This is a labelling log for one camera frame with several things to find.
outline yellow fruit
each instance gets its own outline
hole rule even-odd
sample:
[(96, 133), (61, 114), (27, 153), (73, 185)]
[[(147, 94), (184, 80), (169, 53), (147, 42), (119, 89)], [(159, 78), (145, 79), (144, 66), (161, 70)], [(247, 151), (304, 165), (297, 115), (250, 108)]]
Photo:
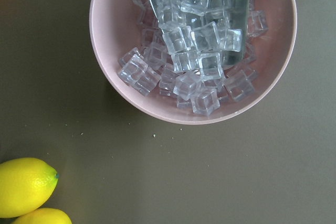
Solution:
[(18, 217), (12, 224), (71, 224), (67, 214), (54, 208), (39, 208)]
[(0, 218), (12, 218), (39, 208), (58, 181), (46, 162), (24, 157), (0, 164)]

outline tabletop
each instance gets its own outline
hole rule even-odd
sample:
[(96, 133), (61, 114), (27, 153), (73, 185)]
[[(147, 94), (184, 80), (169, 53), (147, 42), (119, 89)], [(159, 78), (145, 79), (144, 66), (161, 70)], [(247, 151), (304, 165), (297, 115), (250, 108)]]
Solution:
[(0, 163), (54, 167), (43, 206), (81, 224), (335, 223), (336, 0), (296, 0), (280, 81), (243, 114), (199, 126), (153, 118), (113, 89), (90, 1), (0, 0)]

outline pile of ice cubes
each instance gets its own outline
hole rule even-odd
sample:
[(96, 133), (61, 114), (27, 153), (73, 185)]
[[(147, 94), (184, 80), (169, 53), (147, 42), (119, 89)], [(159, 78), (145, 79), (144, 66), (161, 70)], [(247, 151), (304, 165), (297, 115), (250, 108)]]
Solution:
[[(256, 60), (251, 38), (268, 30), (265, 13), (249, 1), (247, 40), (230, 27), (234, 0), (156, 0), (156, 19), (149, 0), (133, 0), (141, 8), (141, 48), (119, 59), (118, 76), (143, 95), (159, 88), (176, 99), (178, 108), (210, 115), (221, 104), (239, 102), (255, 92), (258, 76), (249, 63)], [(242, 61), (224, 65), (228, 51), (245, 50)]]

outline pink bowl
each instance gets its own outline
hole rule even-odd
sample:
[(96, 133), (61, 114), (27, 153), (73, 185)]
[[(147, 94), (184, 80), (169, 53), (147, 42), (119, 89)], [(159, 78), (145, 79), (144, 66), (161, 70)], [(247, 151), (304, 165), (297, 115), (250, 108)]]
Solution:
[(277, 83), (290, 59), (297, 30), (295, 0), (256, 0), (255, 5), (255, 9), (265, 11), (269, 27), (266, 34), (253, 40), (258, 58), (251, 66), (259, 73), (253, 81), (256, 92), (241, 102), (221, 105), (210, 116), (178, 109), (174, 99), (160, 96), (157, 89), (144, 97), (119, 79), (118, 58), (140, 46), (141, 33), (136, 25), (139, 8), (131, 0), (91, 0), (91, 41), (106, 78), (139, 110), (172, 123), (215, 123), (241, 114), (259, 102)]

